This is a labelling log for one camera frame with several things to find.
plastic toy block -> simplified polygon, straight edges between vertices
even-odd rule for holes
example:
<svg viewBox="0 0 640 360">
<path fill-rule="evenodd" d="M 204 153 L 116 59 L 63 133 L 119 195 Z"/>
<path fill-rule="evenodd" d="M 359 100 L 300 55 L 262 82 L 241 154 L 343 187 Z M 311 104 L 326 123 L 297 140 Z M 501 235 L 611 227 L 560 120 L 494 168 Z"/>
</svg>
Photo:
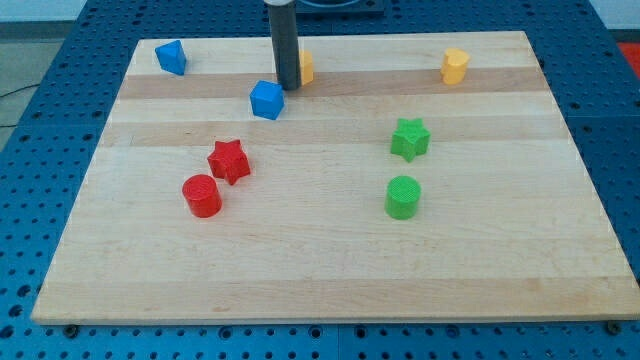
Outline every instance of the plastic toy block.
<svg viewBox="0 0 640 360">
<path fill-rule="evenodd" d="M 469 60 L 471 60 L 469 54 L 460 49 L 449 48 L 445 50 L 444 60 L 442 60 L 442 68 L 440 69 L 442 82 L 447 85 L 460 83 L 467 73 L 467 64 L 469 64 Z"/>
<path fill-rule="evenodd" d="M 387 185 L 385 211 L 397 220 L 412 218 L 418 211 L 420 191 L 420 184 L 410 176 L 393 178 Z"/>
<path fill-rule="evenodd" d="M 216 141 L 214 150 L 207 160 L 213 176 L 225 179 L 229 185 L 233 185 L 239 178 L 251 174 L 249 160 L 242 151 L 240 140 Z"/>
<path fill-rule="evenodd" d="M 411 162 L 416 155 L 427 153 L 430 139 L 431 133 L 422 125 L 422 119 L 398 119 L 391 138 L 391 153 Z"/>
<path fill-rule="evenodd" d="M 158 46 L 156 48 L 156 56 L 162 70 L 176 75 L 184 75 L 187 58 L 184 55 L 180 40 Z"/>
<path fill-rule="evenodd" d="M 284 107 L 282 86 L 260 80 L 251 91 L 251 110 L 253 115 L 275 120 Z"/>
<path fill-rule="evenodd" d="M 190 177 L 182 185 L 182 195 L 187 200 L 191 213 L 200 218 L 211 217 L 222 208 L 218 186 L 209 175 Z"/>
<path fill-rule="evenodd" d="M 311 51 L 300 51 L 300 78 L 303 86 L 313 81 L 313 56 Z"/>
</svg>

wooden board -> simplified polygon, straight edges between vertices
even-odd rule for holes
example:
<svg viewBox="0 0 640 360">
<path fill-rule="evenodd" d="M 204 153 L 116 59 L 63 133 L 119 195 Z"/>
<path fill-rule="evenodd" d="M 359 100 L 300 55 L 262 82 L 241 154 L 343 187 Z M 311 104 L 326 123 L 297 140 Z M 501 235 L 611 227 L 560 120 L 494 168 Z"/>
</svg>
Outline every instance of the wooden board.
<svg viewBox="0 0 640 360">
<path fill-rule="evenodd" d="M 138 44 L 32 317 L 43 324 L 632 319 L 640 290 L 522 32 L 301 38 L 316 80 L 277 121 L 248 95 L 268 38 L 186 39 L 187 75 Z M 441 84 L 446 47 L 465 81 Z M 389 153 L 422 117 L 426 156 Z M 197 219 L 214 140 L 253 174 Z M 408 221 L 387 182 L 423 187 Z"/>
</svg>

red star block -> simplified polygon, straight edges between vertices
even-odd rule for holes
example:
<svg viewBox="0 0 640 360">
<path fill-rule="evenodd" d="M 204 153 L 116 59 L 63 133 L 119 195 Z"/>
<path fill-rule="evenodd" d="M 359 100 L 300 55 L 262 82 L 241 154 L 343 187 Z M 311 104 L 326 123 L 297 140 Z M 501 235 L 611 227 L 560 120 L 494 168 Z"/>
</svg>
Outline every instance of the red star block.
<svg viewBox="0 0 640 360">
<path fill-rule="evenodd" d="M 229 185 L 251 173 L 247 154 L 242 151 L 240 140 L 216 141 L 214 150 L 207 158 L 213 176 L 225 179 Z"/>
</svg>

red cylinder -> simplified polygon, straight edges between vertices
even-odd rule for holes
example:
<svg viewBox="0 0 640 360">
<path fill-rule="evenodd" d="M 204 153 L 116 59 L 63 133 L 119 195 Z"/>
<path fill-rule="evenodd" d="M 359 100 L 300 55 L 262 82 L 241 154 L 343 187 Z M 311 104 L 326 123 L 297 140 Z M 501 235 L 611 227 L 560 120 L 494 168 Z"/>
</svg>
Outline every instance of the red cylinder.
<svg viewBox="0 0 640 360">
<path fill-rule="evenodd" d="M 213 216 L 222 208 L 218 186 L 209 175 L 190 177 L 182 185 L 182 195 L 187 200 L 191 213 L 200 218 Z"/>
</svg>

green cylinder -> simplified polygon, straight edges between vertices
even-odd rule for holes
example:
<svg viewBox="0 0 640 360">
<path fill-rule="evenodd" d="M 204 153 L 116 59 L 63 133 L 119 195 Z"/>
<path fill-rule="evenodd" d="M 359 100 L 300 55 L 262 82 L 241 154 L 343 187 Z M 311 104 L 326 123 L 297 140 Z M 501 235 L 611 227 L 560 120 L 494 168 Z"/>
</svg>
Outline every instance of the green cylinder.
<svg viewBox="0 0 640 360">
<path fill-rule="evenodd" d="M 420 184 L 410 176 L 398 176 L 387 185 L 384 209 L 394 219 L 412 218 L 418 211 Z"/>
</svg>

